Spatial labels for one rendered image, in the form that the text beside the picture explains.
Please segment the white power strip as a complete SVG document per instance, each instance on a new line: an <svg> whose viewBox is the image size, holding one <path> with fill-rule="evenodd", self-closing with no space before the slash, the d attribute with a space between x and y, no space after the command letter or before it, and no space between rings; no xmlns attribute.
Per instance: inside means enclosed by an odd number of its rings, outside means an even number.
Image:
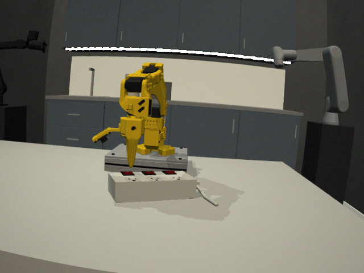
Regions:
<svg viewBox="0 0 364 273"><path fill-rule="evenodd" d="M218 205L184 171L108 172L108 191L115 202L196 198L196 188L204 199Z"/></svg>

